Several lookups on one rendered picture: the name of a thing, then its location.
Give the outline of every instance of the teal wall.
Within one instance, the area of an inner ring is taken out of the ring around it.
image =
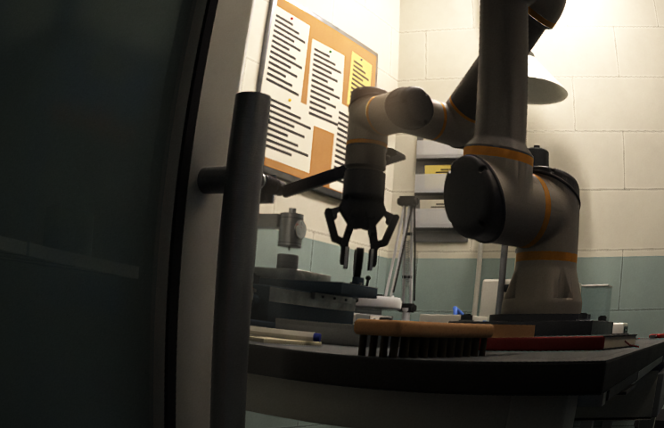
[[[332,276],[333,281],[349,281],[350,269],[339,264],[337,245],[305,239],[300,249],[288,250],[277,246],[277,231],[258,231],[256,266],[273,268],[276,255],[287,252],[299,255],[299,268]],[[370,285],[382,292],[389,272],[390,259],[379,258],[378,266],[369,275]],[[471,312],[474,293],[475,259],[418,259],[416,304],[412,314],[416,320],[421,313],[452,313],[457,306]],[[481,279],[497,279],[499,259],[484,259]],[[508,260],[507,278],[512,277],[514,260]],[[582,284],[609,284],[611,290],[610,320],[628,323],[631,333],[647,337],[650,333],[664,333],[664,256],[661,257],[595,257],[580,258],[578,280]],[[368,275],[366,267],[363,276]],[[399,317],[397,311],[387,315]],[[310,426],[310,423],[264,416],[249,412],[247,428],[284,428]]]

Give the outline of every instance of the orange stripe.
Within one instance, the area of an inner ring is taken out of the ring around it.
[[[346,142],[346,145],[353,144],[353,143],[368,143],[368,144],[377,144],[382,147],[387,147],[388,144],[384,143],[383,141],[378,141],[378,140],[368,140],[367,138],[356,138],[353,140],[348,140]]]
[[[441,103],[441,107],[443,107],[443,126],[441,127],[441,132],[434,138],[435,140],[438,140],[442,135],[443,131],[446,130],[446,123],[448,122],[448,111],[446,110],[446,105]]]
[[[461,112],[460,109],[458,109],[458,108],[455,106],[455,104],[453,103],[453,97],[452,97],[452,96],[451,96],[450,98],[448,98],[448,102],[450,103],[450,105],[453,106],[453,108],[455,109],[455,111],[457,111],[458,113],[460,113],[460,116],[462,116],[462,117],[464,117],[465,119],[469,120],[471,123],[474,123],[474,119],[470,119],[470,118],[468,118],[467,116],[465,116],[465,114],[464,114],[463,112]]]
[[[542,17],[540,14],[538,14],[538,12],[536,12],[536,11],[533,10],[533,9],[531,9],[530,7],[529,7],[529,15],[531,16],[531,18],[533,18],[533,19],[535,19],[536,21],[540,22],[541,24],[545,25],[545,26],[548,27],[549,29],[551,29],[552,27],[555,26],[555,22],[550,22],[549,20],[547,20],[546,18]]]
[[[370,128],[372,129],[372,131],[374,131],[375,134],[380,134],[379,131],[374,129],[374,127],[372,126],[372,122],[370,121],[370,103],[376,97],[377,97],[377,95],[373,96],[372,98],[370,98],[370,101],[367,102],[367,105],[365,106],[365,117],[367,118],[367,123],[370,124]]]
[[[466,145],[464,154],[475,154],[477,156],[496,156],[497,158],[512,159],[513,161],[523,162],[534,166],[534,157],[526,153],[515,150],[504,149],[503,147],[493,147],[490,145]]]
[[[571,261],[576,263],[578,255],[572,252],[562,251],[526,251],[518,252],[517,261],[540,261],[540,260],[554,260],[554,261]]]
[[[538,231],[536,237],[532,239],[530,243],[526,244],[521,248],[529,248],[536,245],[538,241],[540,241],[541,238],[543,237],[545,230],[548,228],[548,223],[550,223],[550,211],[552,206],[550,201],[550,191],[548,190],[548,185],[545,183],[545,181],[543,181],[543,178],[537,176],[536,174],[534,174],[534,177],[538,178],[538,181],[541,182],[541,186],[543,186],[543,192],[545,193],[545,215],[543,217],[543,224],[541,225],[541,230]]]

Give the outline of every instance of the red object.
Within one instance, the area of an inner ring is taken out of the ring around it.
[[[634,346],[624,341],[627,346]],[[604,336],[489,338],[486,350],[604,350]]]

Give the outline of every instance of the yellow label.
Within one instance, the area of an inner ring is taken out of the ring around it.
[[[450,165],[424,165],[424,174],[447,174]]]
[[[360,55],[352,52],[350,55],[350,73],[348,74],[347,104],[350,104],[350,93],[354,89],[372,84],[372,64],[365,61]]]

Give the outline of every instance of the red book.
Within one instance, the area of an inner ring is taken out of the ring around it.
[[[486,350],[611,350],[635,346],[635,334],[489,338]]]

